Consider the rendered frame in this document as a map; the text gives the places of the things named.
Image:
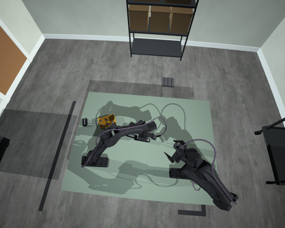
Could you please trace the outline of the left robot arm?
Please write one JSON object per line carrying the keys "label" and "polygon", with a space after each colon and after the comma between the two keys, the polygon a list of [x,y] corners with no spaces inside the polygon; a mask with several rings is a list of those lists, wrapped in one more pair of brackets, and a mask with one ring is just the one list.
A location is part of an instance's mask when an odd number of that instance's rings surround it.
{"label": "left robot arm", "polygon": [[[100,141],[97,144],[98,148],[94,152],[94,150],[91,150],[88,152],[87,156],[82,157],[82,162],[81,165],[85,165],[87,163],[88,158],[90,157],[88,164],[86,166],[107,166],[108,163],[108,158],[107,157],[100,157],[101,154],[106,150],[106,148],[114,146],[118,140],[126,135],[131,135],[131,134],[140,134],[142,136],[146,135],[148,131],[152,131],[157,128],[156,123],[153,121],[151,123],[148,123],[146,125],[145,121],[140,120],[138,123],[133,124],[133,125],[128,125],[128,126],[117,126],[116,123],[111,124],[106,130],[110,129],[119,129],[119,130],[114,130],[115,135],[112,135],[112,130],[107,131],[104,134],[100,136]],[[143,126],[138,126],[138,125],[143,125]],[[103,133],[102,131],[101,133]]]}

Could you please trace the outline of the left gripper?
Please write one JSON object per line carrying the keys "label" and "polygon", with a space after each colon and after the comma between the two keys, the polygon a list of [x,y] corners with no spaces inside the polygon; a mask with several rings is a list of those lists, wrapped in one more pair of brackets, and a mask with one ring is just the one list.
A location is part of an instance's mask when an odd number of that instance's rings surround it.
{"label": "left gripper", "polygon": [[142,136],[139,134],[138,136],[138,140],[139,141],[144,141],[146,142],[147,141],[147,138],[150,137],[150,138],[153,138],[153,139],[156,139],[156,135],[154,133],[147,133],[146,135]]}

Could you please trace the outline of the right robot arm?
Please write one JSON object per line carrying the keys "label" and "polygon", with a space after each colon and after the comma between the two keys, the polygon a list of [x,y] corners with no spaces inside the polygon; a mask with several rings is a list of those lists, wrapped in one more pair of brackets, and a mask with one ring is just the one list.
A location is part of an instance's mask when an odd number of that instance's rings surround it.
{"label": "right robot arm", "polygon": [[230,203],[237,201],[239,197],[227,190],[213,167],[214,178],[212,165],[203,160],[196,149],[189,148],[186,155],[187,163],[182,168],[171,168],[171,177],[194,181],[210,195],[218,208],[230,211],[232,208]]}

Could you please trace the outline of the orange tray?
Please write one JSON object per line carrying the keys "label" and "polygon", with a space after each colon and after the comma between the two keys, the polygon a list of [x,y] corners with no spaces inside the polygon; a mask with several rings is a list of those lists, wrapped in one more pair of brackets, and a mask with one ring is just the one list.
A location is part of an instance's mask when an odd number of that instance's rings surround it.
{"label": "orange tray", "polygon": [[[106,120],[106,118],[108,119],[108,121]],[[100,120],[102,120],[102,121],[100,122]],[[98,121],[99,121],[99,126],[101,124],[104,125],[104,126],[100,126],[101,129],[109,127],[112,124],[112,121],[114,121],[114,123],[116,123],[114,114],[98,118]],[[107,125],[107,123],[109,123],[109,125]]]}

